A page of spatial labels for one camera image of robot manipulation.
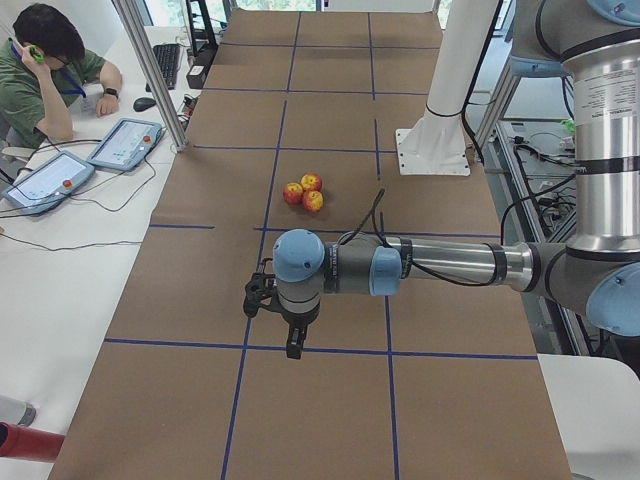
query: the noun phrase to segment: pile of apples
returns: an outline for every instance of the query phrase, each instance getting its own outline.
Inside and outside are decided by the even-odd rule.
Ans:
[[[290,182],[284,186],[282,196],[289,205],[302,204],[308,212],[319,212],[324,205],[322,178],[317,173],[306,173],[300,183]]]

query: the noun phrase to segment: wristwatch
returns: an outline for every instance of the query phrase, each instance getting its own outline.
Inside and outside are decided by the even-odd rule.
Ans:
[[[113,95],[118,98],[118,91],[115,88],[105,88],[103,95]]]

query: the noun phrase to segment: black mouse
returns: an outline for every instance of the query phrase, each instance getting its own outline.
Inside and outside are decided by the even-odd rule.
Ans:
[[[151,97],[140,97],[133,102],[133,109],[136,112],[144,112],[147,108],[151,108],[156,104],[156,101]]]

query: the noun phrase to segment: red cup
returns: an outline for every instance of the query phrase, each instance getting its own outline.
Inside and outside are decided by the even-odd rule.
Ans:
[[[64,435],[0,422],[0,457],[55,462]]]

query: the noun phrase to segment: keyboard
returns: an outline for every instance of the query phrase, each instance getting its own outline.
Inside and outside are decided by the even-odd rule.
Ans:
[[[167,88],[173,90],[176,88],[178,68],[180,67],[180,45],[177,43],[154,45],[153,54],[158,61],[158,66]],[[147,92],[151,91],[148,84],[146,90]]]

